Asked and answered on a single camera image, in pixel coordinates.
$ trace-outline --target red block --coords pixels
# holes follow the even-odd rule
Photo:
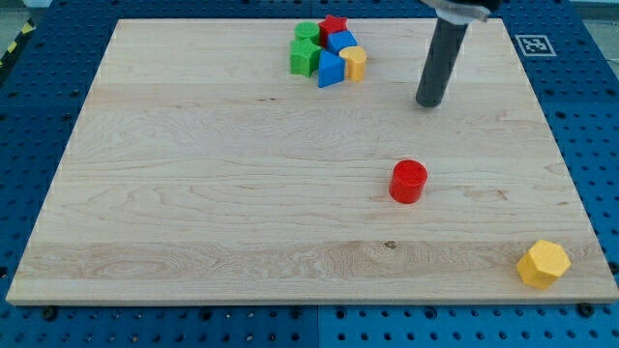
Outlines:
[[[320,45],[323,47],[327,47],[327,37],[329,37],[329,34],[348,30],[346,27],[346,17],[336,17],[330,14],[327,14],[325,20],[318,23],[318,26],[320,27]]]
[[[399,203],[415,203],[422,196],[426,180],[426,168],[415,160],[405,159],[394,168],[389,193]]]

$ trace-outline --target pile of blocks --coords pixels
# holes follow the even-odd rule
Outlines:
[[[290,45],[290,73],[311,77],[318,70],[318,87],[366,76],[366,51],[346,27],[345,17],[328,14],[316,24],[302,22],[294,29]]]

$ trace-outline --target wooden board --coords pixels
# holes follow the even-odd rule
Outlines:
[[[350,20],[366,80],[324,89],[288,73],[299,21],[119,21],[8,300],[617,299],[501,21],[472,25],[436,109],[411,97],[433,20]],[[407,158],[429,171],[414,205],[387,190]],[[573,261],[546,291],[516,272],[539,239]]]

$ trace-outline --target blue perforated panel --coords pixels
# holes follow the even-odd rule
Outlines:
[[[428,17],[414,0],[60,0],[0,90],[4,299],[79,108],[121,17]],[[502,17],[611,268],[619,262],[618,82],[572,6],[506,1]],[[556,57],[524,56],[545,35]],[[15,308],[0,347],[619,346],[619,306]]]

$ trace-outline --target black cylindrical rod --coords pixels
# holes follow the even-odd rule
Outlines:
[[[443,100],[467,27],[467,24],[454,25],[441,17],[436,21],[415,98],[420,105],[435,107]]]

